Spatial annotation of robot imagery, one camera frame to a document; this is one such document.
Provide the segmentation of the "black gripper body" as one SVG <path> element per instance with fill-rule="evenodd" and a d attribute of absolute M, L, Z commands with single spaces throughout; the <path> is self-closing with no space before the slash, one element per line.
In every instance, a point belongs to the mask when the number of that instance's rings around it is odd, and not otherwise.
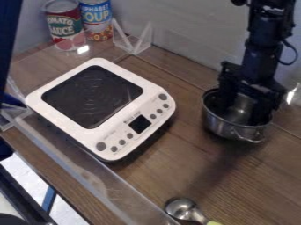
<path fill-rule="evenodd" d="M 218 77 L 232 79 L 238 88 L 238 94 L 252 96 L 273 95 L 280 100 L 287 94 L 287 88 L 276 80 L 277 65 L 284 45 L 260 47 L 246 44 L 242 64 L 224 61 Z"/>

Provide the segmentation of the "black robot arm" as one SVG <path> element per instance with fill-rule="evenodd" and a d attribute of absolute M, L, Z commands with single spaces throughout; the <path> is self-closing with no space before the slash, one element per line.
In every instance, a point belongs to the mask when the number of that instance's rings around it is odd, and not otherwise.
<path fill-rule="evenodd" d="M 240 65 L 224 61 L 218 75 L 218 109 L 225 112 L 240 94 L 253 100 L 248 124 L 265 123 L 281 105 L 287 88 L 276 80 L 277 66 L 283 63 L 285 47 L 293 45 L 296 0 L 230 0 L 236 6 L 249 7 L 245 53 Z"/>

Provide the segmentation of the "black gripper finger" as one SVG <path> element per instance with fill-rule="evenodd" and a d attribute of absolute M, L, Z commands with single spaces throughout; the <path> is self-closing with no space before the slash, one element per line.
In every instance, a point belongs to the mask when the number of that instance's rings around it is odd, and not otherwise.
<path fill-rule="evenodd" d="M 252 126 L 260 126 L 271 121 L 272 113 L 279 109 L 281 100 L 273 96 L 252 96 L 253 106 L 249 118 Z"/>
<path fill-rule="evenodd" d="M 225 76 L 218 78 L 218 110 L 226 113 L 234 105 L 238 88 L 236 82 Z"/>

